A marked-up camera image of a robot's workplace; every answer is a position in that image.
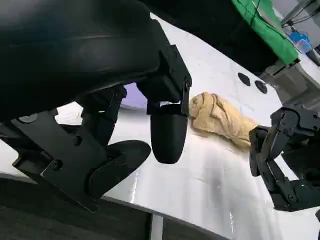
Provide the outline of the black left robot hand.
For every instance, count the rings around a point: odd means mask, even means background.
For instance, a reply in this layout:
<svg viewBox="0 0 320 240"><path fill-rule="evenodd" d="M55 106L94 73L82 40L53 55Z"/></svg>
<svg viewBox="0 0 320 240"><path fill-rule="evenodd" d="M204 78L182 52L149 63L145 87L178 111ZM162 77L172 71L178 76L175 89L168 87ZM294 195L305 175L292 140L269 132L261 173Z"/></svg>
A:
<svg viewBox="0 0 320 240"><path fill-rule="evenodd" d="M151 142L110 144L131 83L147 100ZM191 85L140 1L0 3L0 139L16 169L90 212L150 154L180 159Z"/></svg>

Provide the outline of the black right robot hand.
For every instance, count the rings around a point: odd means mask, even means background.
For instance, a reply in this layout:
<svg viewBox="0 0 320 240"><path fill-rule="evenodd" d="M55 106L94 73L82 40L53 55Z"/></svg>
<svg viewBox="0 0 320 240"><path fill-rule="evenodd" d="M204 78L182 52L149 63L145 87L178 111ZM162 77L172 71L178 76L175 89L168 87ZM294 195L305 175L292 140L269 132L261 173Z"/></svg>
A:
<svg viewBox="0 0 320 240"><path fill-rule="evenodd" d="M320 205L320 117L302 106L284 105L271 126L249 132L249 165L261 177L274 204L284 212Z"/></svg>

